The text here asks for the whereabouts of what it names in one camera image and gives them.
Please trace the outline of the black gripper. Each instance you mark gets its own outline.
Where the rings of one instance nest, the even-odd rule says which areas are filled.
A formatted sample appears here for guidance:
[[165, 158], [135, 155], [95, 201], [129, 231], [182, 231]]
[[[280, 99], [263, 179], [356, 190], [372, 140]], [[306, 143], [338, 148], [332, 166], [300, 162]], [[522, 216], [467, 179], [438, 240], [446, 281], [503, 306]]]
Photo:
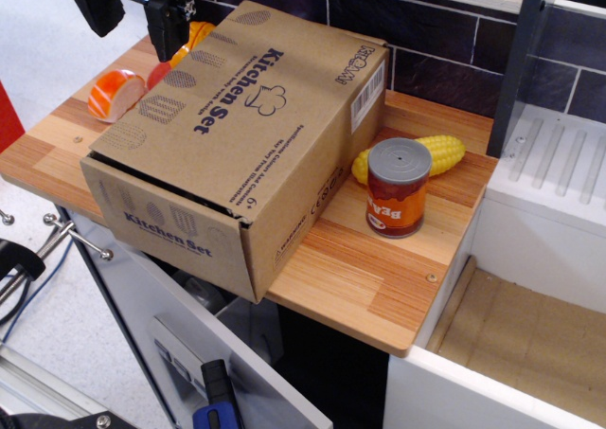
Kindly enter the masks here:
[[[124, 17], [120, 0], [74, 0], [89, 27], [105, 37]], [[145, 7], [148, 32], [162, 63], [189, 40], [189, 23], [195, 14], [194, 0], [131, 0]]]

